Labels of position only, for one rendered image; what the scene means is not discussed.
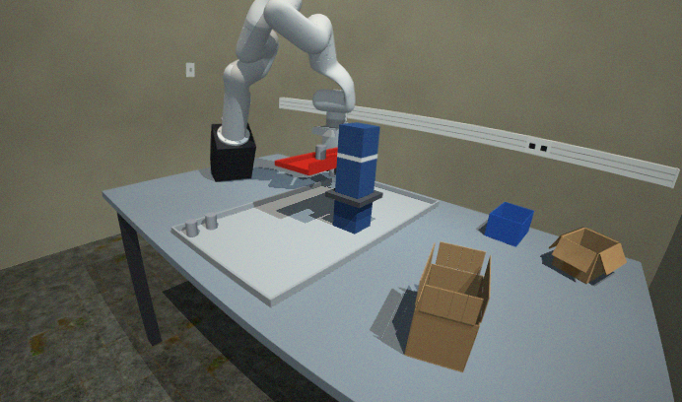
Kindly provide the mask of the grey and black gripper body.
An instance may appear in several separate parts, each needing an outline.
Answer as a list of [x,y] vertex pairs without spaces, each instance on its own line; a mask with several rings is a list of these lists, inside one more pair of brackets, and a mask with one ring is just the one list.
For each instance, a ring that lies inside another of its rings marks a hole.
[[326,149],[338,147],[338,135],[339,135],[339,128],[336,129],[336,137],[334,137],[334,138],[322,136],[322,145],[326,145]]

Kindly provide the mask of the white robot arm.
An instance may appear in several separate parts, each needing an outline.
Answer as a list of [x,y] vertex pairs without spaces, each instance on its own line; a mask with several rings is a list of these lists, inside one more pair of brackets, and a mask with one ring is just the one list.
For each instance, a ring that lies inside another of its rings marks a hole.
[[236,47],[239,60],[228,65],[223,75],[224,108],[217,132],[221,142],[238,146],[249,139],[249,87],[263,79],[272,66],[279,49],[274,31],[308,53],[310,67],[342,89],[314,93],[312,104],[326,111],[326,126],[312,127],[312,134],[336,137],[339,124],[348,123],[347,113],[355,107],[354,83],[337,61],[331,22],[321,14],[306,18],[299,12],[301,7],[302,0],[254,0],[249,8]]

